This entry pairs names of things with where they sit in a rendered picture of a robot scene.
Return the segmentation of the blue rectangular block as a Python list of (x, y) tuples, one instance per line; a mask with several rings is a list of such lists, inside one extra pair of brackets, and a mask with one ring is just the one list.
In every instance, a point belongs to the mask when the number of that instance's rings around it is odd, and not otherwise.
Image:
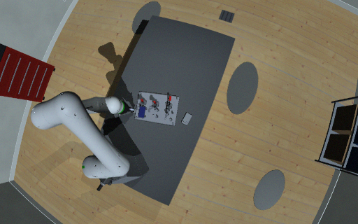
[(145, 116), (145, 107), (140, 106), (138, 116), (139, 116), (140, 118), (144, 118), (144, 116)]

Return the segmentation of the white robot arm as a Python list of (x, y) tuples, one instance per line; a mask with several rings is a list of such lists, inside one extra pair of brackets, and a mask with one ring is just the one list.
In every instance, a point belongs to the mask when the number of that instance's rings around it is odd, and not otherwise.
[(106, 184), (111, 186), (112, 180), (124, 176), (130, 168), (127, 156), (109, 142), (90, 117), (91, 113), (119, 113), (119, 116), (126, 113), (127, 103), (118, 100), (117, 97), (81, 100), (76, 93), (66, 91), (31, 110), (34, 126), (47, 130), (64, 124), (95, 154), (83, 160), (82, 168), (88, 178), (105, 177), (99, 178), (98, 191)]

